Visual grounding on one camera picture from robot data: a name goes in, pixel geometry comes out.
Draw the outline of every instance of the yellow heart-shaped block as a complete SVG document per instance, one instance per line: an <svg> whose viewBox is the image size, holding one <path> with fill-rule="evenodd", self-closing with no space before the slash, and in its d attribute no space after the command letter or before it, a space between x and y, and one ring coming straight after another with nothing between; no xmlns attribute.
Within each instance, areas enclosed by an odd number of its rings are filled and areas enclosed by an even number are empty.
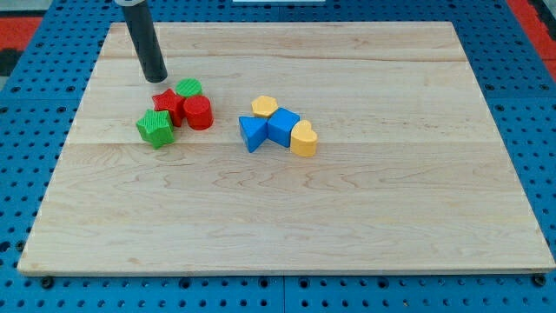
<svg viewBox="0 0 556 313"><path fill-rule="evenodd" d="M254 116L270 118L278 110L278 103L272 97L260 96L253 100L251 107Z"/></svg>
<svg viewBox="0 0 556 313"><path fill-rule="evenodd" d="M301 157L311 157L316 153L318 136L313 130L311 122L301 120L292 129L291 144L289 148Z"/></svg>

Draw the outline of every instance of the wood grain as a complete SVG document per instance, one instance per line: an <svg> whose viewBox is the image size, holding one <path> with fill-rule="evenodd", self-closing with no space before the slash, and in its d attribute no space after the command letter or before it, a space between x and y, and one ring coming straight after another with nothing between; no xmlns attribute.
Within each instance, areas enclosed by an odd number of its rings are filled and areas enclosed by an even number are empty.
<svg viewBox="0 0 556 313"><path fill-rule="evenodd" d="M545 272L555 267L450 23L159 23L146 83L111 27L19 270L205 276ZM150 96L196 77L215 124L152 150ZM243 146L259 95L315 157Z"/></svg>

